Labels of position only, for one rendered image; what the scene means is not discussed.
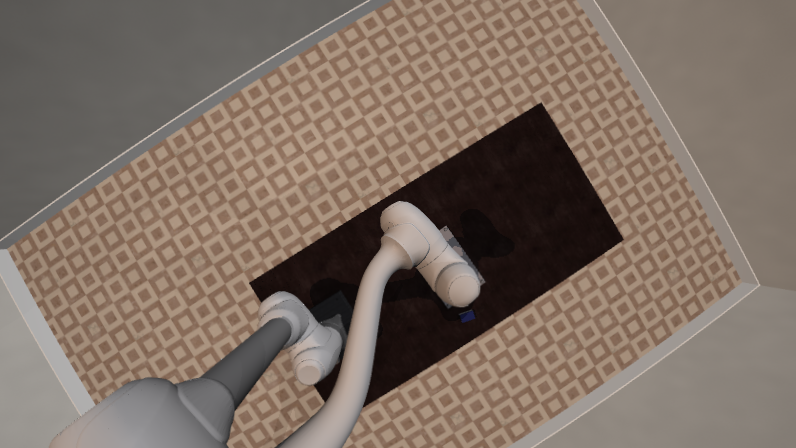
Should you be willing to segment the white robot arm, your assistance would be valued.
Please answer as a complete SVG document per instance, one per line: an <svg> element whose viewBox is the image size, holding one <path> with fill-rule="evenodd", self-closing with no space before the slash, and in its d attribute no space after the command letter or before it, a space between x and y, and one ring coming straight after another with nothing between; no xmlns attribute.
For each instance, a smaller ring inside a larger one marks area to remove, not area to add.
<svg viewBox="0 0 796 448"><path fill-rule="evenodd" d="M475 271L416 206L395 202L380 224L381 248L363 274L348 336L340 314L317 322L295 295L278 291L259 306L260 329L201 377L175 385L153 377L128 382L56 435L49 448L229 448L235 410L281 349L296 380L311 386L345 351L327 401L275 448L342 448L367 396L389 278L416 267L455 307L467 307L480 294Z"/></svg>

